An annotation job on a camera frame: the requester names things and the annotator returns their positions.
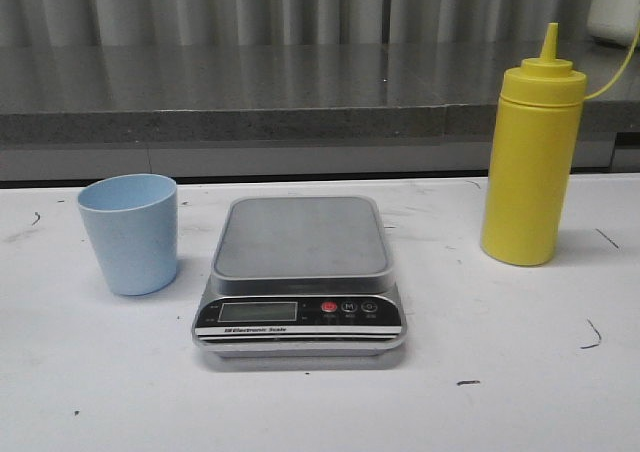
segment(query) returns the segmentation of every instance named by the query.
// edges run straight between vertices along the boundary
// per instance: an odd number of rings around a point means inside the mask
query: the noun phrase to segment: electronic scale
[[[407,325],[378,209],[365,197],[234,202],[193,323],[222,357],[378,355]]]

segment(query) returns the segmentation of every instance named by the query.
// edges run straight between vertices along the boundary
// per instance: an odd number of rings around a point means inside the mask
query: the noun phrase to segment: white tabletop
[[[638,450],[640,176],[573,177],[538,268],[479,249],[485,188],[181,186],[179,276],[138,298],[107,290],[77,189],[1,191],[0,450]],[[409,324],[392,367],[245,371],[192,343],[229,204],[287,194],[377,202]]]

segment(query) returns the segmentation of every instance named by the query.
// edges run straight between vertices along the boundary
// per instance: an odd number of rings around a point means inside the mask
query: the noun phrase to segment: yellow squeeze bottle
[[[514,265],[554,254],[587,77],[556,58],[551,23],[539,58],[504,74],[489,167],[482,248]]]

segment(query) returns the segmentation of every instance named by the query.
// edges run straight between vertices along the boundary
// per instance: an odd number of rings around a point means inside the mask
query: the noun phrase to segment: cup
[[[177,186],[155,174],[101,180],[78,194],[78,207],[111,291],[142,295],[176,276]]]

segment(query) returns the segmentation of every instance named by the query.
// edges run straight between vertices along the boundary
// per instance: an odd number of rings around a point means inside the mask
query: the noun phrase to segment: lcd display
[[[222,304],[219,322],[296,320],[297,302],[230,302]]]

